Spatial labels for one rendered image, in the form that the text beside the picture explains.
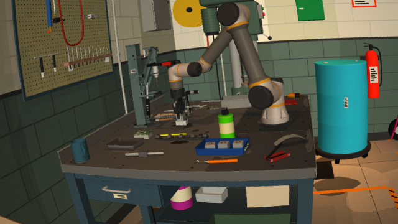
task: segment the pegboard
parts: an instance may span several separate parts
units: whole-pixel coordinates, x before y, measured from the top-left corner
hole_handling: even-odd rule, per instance
[[[58,0],[51,0],[52,18],[59,18]],[[79,0],[60,0],[65,37],[69,44],[75,44],[81,39],[81,12]],[[109,62],[105,58],[72,65],[69,71],[64,63],[68,62],[68,48],[70,61],[111,54],[109,36],[108,10],[106,0],[81,0],[83,15],[99,15],[94,19],[84,18],[83,40],[76,46],[67,45],[62,34],[61,22],[53,23],[52,32],[47,23],[46,0],[12,0],[13,22],[16,38],[16,50],[24,101],[30,100],[61,88],[76,85],[82,81],[98,78],[113,72],[112,57]],[[57,71],[54,71],[53,58],[55,56]],[[40,69],[40,60],[44,57],[44,78]]]

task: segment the floor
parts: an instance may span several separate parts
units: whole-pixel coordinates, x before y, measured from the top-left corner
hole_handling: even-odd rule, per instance
[[[388,189],[314,194],[312,224],[398,223],[398,198],[393,198],[389,191],[393,188],[398,195],[398,153],[381,151],[376,141],[371,141],[367,158],[340,160],[339,164],[332,162],[335,178],[315,180],[314,192],[378,186]],[[321,161],[332,160],[317,156],[317,162]],[[120,224],[143,224],[139,206]]]

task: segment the fire extinguisher label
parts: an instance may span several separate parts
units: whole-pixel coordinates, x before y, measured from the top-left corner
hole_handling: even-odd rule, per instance
[[[371,74],[370,83],[379,83],[379,67],[370,66],[369,73]]]
[[[348,108],[348,97],[344,97],[344,108]]]

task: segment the blue tray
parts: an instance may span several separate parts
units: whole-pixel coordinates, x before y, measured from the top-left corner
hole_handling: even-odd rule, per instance
[[[234,141],[243,140],[242,148],[232,148],[232,143]],[[218,149],[217,145],[220,141],[229,141],[231,146],[229,149]],[[250,138],[208,138],[204,139],[199,145],[195,147],[198,156],[241,156],[244,154],[246,149],[249,147]],[[215,149],[206,149],[205,145],[208,142],[216,142]]]

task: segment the drawer handle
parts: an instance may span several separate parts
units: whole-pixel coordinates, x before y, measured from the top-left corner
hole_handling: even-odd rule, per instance
[[[113,193],[121,193],[121,194],[128,194],[131,192],[131,189],[129,189],[129,190],[110,190],[110,189],[108,189],[108,186],[103,187],[102,190],[107,191],[107,192],[113,192]]]

